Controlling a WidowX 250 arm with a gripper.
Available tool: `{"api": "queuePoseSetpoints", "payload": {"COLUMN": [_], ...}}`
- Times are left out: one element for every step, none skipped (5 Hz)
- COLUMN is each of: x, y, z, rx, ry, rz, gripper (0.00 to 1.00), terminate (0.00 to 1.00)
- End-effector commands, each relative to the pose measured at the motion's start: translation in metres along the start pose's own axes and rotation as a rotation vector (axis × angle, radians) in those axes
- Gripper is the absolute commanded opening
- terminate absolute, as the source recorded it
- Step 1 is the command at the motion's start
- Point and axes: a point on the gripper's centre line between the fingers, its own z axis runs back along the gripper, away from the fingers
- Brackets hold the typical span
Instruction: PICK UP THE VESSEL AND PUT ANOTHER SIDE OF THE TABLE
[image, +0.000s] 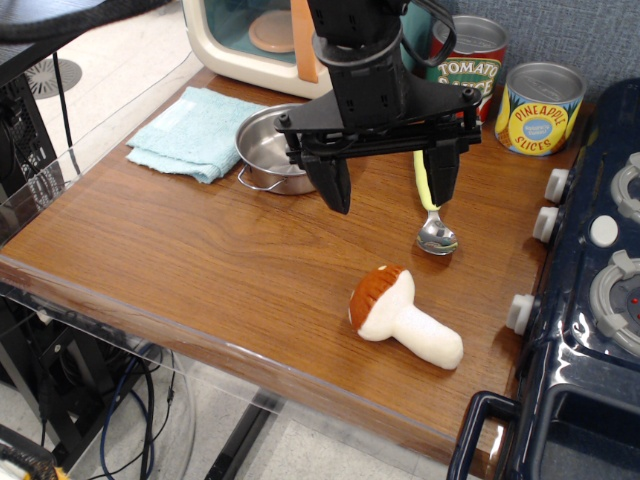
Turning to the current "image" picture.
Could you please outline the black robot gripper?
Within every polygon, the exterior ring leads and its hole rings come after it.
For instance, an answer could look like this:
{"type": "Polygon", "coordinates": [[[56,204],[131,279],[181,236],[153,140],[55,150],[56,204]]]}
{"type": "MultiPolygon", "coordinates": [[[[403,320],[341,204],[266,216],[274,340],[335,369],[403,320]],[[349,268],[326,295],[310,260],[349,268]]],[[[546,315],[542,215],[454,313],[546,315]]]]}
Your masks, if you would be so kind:
{"type": "Polygon", "coordinates": [[[311,1],[312,48],[328,70],[328,93],[299,105],[274,122],[286,139],[286,155],[306,171],[333,211],[347,214],[351,179],[346,160],[422,150],[432,203],[454,195],[459,154],[480,142],[473,87],[429,82],[404,64],[407,51],[422,67],[434,67],[453,51],[457,34],[449,11],[436,1],[419,7],[445,26],[443,46],[421,57],[406,38],[406,1],[311,1]]]}

